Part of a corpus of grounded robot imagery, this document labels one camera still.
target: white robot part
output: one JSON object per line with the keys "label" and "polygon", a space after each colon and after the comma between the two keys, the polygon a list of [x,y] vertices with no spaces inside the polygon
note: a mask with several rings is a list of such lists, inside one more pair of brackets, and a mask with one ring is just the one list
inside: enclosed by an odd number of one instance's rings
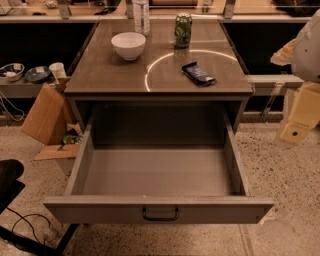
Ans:
{"label": "white robot part", "polygon": [[320,9],[295,39],[291,68],[302,80],[320,83]]}
{"label": "white robot part", "polygon": [[320,121],[320,9],[297,37],[271,58],[277,65],[291,64],[292,73],[304,83],[294,93],[289,115],[276,137],[281,144],[294,146],[303,141]]}

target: power cord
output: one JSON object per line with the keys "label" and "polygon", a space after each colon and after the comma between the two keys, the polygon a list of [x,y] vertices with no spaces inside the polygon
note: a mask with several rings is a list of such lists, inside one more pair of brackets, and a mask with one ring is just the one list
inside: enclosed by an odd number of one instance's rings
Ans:
{"label": "power cord", "polygon": [[[1,203],[0,203],[0,205],[1,205],[2,208],[6,208],[6,209],[9,210],[10,212],[13,212],[14,214],[16,214],[16,215],[18,215],[18,216],[20,217],[20,219],[17,220],[17,221],[14,223],[14,225],[13,225],[13,227],[12,227],[12,229],[11,229],[11,232],[12,232],[12,233],[14,233],[14,228],[16,227],[16,225],[17,225],[21,220],[24,220],[24,221],[31,227],[31,229],[32,229],[32,234],[33,234],[34,238],[36,239],[36,241],[37,241],[39,244],[45,245],[45,241],[43,241],[43,243],[40,242],[40,240],[39,240],[38,237],[36,236],[35,229],[34,229],[33,225],[32,225],[26,218],[27,218],[27,217],[31,217],[31,216],[42,217],[42,218],[44,218],[44,219],[48,222],[48,227],[50,228],[51,222],[50,222],[50,220],[49,220],[47,217],[45,217],[45,216],[43,216],[43,215],[41,215],[41,214],[37,214],[37,213],[27,214],[27,215],[25,215],[25,216],[22,216],[20,213],[12,210],[12,209],[9,208],[8,206],[5,206],[5,205],[3,205],[3,204],[1,204]],[[18,250],[24,251],[22,248],[19,248],[15,243],[14,243],[13,245],[14,245]]]}
{"label": "power cord", "polygon": [[[8,111],[8,109],[6,108],[3,100],[6,100],[15,110],[18,110],[19,112],[21,112],[21,113],[22,113],[22,116],[21,116],[19,119],[17,119],[17,118],[15,118],[13,115],[11,115],[11,113],[10,113],[10,112]],[[16,107],[11,103],[11,101],[10,101],[1,91],[0,91],[0,105],[1,105],[1,107],[6,111],[6,113],[10,116],[10,118],[12,118],[12,119],[13,119],[14,121],[16,121],[16,122],[21,121],[21,120],[25,117],[24,111],[21,110],[21,109],[16,108]]]}

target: small white container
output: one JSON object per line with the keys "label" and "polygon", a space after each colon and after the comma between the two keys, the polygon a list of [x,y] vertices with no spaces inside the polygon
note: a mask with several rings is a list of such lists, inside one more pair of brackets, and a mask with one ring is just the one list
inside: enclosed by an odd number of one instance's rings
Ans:
{"label": "small white container", "polygon": [[18,81],[22,77],[23,71],[24,65],[11,63],[0,68],[0,77],[10,82]]}
{"label": "small white container", "polygon": [[136,32],[125,32],[114,36],[111,39],[113,49],[125,60],[135,60],[143,52],[146,38]]}

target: terrazzo floor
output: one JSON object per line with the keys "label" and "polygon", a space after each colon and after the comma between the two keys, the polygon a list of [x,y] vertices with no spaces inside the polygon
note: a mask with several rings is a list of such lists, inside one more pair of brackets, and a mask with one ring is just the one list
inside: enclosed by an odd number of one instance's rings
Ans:
{"label": "terrazzo floor", "polygon": [[[320,252],[320,129],[300,145],[281,149],[273,140],[279,124],[241,123],[236,135],[253,196],[272,197],[275,206],[257,225],[81,225],[65,255],[239,255],[317,256]],[[62,195],[68,177],[54,160],[33,161],[43,145],[20,131],[0,127],[0,160],[15,158],[25,166],[26,184],[10,208],[22,215],[47,216],[58,223],[42,202]],[[11,229],[19,219],[5,210],[0,225]],[[41,238],[47,223],[30,218]],[[19,222],[17,233],[32,237]],[[29,253],[0,241],[0,255]]]}

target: soda can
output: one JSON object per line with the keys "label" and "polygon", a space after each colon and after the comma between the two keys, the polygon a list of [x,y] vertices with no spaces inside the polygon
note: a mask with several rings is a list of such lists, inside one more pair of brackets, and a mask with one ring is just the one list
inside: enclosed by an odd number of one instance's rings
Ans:
{"label": "soda can", "polygon": [[192,18],[189,13],[179,13],[176,17],[176,27],[174,31],[175,47],[187,48],[191,40]]}

